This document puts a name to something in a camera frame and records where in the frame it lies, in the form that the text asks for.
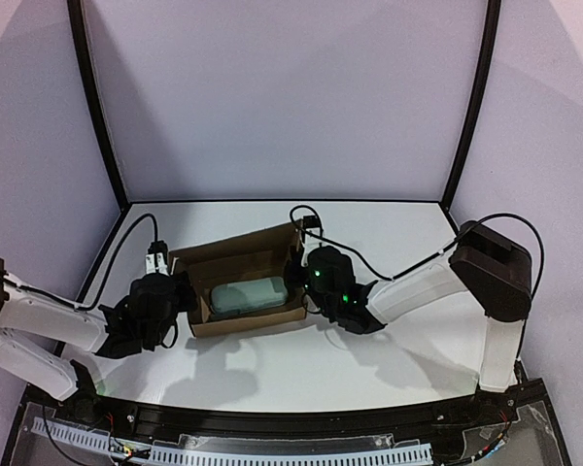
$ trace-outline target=green sponge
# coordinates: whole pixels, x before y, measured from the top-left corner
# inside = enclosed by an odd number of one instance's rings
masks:
[[[212,311],[218,316],[239,316],[282,306],[288,290],[281,277],[220,284],[212,289]]]

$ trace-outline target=cardboard box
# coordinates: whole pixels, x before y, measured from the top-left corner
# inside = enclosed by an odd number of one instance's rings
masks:
[[[283,277],[293,251],[301,250],[300,235],[290,223],[236,236],[207,245],[172,250],[169,263],[174,274],[187,271],[196,291],[198,308],[188,314],[195,337],[243,332],[306,318],[302,288],[288,289],[283,306],[212,320],[210,294],[224,283]]]

